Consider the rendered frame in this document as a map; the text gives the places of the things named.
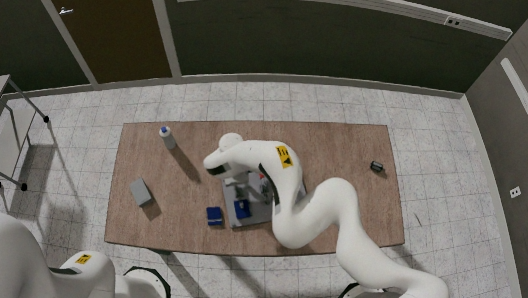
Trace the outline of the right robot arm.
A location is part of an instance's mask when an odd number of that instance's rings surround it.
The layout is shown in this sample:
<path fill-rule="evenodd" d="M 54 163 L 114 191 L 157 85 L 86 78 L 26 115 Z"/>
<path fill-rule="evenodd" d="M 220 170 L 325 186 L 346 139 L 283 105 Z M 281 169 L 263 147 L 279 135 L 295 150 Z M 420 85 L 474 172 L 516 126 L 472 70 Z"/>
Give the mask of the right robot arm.
<path fill-rule="evenodd" d="M 246 170 L 265 175 L 273 189 L 273 232 L 287 248 L 301 248 L 335 224 L 337 261 L 360 284 L 343 298 L 450 297 L 443 280 L 396 263 L 372 241 L 362 226 L 357 192 L 348 181 L 328 179 L 295 204 L 303 170 L 288 145 L 243 141 L 240 135 L 227 133 L 219 148 L 205 158 L 204 168 L 211 176 L 225 179 L 226 187 L 250 183 Z M 382 290 L 388 287 L 398 287 L 402 294 Z"/>

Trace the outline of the blue rectangular plate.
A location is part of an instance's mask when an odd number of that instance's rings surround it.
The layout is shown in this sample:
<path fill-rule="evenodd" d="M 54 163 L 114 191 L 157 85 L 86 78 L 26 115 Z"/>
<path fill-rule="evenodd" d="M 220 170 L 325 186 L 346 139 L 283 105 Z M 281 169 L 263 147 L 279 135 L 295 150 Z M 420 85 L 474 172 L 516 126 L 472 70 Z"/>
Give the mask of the blue rectangular plate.
<path fill-rule="evenodd" d="M 234 202 L 234 207 L 235 207 L 237 220 L 251 217 L 249 204 L 248 204 L 248 200 L 247 199 L 243 199 L 242 200 L 242 202 L 244 204 L 244 208 L 240 208 L 240 203 L 242 203 L 241 200 L 240 200 L 240 202 L 239 202 L 239 200 L 238 201 L 233 201 L 233 202 Z"/>

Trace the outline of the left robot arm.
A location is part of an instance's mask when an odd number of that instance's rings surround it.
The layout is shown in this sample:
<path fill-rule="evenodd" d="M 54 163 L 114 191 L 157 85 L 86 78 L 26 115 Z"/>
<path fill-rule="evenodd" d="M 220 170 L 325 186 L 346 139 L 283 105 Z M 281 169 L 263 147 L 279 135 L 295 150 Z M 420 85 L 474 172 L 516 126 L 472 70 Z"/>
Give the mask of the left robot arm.
<path fill-rule="evenodd" d="M 79 252 L 60 269 L 49 268 L 30 230 L 16 218 L 0 213 L 0 298 L 167 296 L 153 273 L 138 269 L 116 275 L 111 259 L 97 251 Z"/>

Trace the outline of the blue rectangular block with slot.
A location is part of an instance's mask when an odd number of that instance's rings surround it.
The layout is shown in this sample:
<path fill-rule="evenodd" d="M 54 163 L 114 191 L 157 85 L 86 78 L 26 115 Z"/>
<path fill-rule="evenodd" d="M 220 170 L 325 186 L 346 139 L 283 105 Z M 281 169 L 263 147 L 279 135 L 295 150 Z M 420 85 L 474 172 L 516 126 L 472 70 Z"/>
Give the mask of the blue rectangular block with slot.
<path fill-rule="evenodd" d="M 208 207 L 206 210 L 208 226 L 222 225 L 220 207 Z"/>

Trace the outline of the white bottle with blue cap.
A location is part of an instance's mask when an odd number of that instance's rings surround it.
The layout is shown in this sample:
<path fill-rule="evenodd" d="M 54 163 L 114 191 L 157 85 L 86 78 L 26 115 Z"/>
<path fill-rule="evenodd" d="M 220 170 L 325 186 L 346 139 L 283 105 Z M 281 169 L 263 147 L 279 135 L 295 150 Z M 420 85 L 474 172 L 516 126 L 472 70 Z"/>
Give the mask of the white bottle with blue cap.
<path fill-rule="evenodd" d="M 176 146 L 176 141 L 169 127 L 162 127 L 159 133 L 167 149 L 173 149 Z"/>

